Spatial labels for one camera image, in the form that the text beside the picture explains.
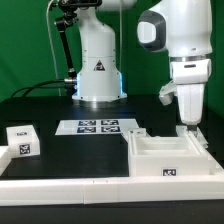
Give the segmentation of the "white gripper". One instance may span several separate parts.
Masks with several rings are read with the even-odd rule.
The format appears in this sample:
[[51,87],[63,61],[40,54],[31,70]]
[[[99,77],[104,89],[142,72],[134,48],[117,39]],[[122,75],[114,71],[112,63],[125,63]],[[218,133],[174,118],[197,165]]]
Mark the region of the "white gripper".
[[181,121],[188,131],[197,132],[202,118],[205,84],[211,75],[211,60],[171,62]]

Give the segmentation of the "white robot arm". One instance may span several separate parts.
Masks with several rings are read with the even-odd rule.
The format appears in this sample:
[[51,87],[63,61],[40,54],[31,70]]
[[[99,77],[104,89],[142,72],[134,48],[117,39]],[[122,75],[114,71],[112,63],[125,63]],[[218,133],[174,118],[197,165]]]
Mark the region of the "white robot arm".
[[[80,9],[78,16],[82,69],[74,98],[92,105],[124,98],[113,30],[96,18],[94,8]],[[164,105],[176,98],[187,126],[201,122],[204,88],[211,75],[211,32],[210,0],[160,0],[138,20],[140,45],[149,52],[168,52],[171,81],[161,88],[159,98]]]

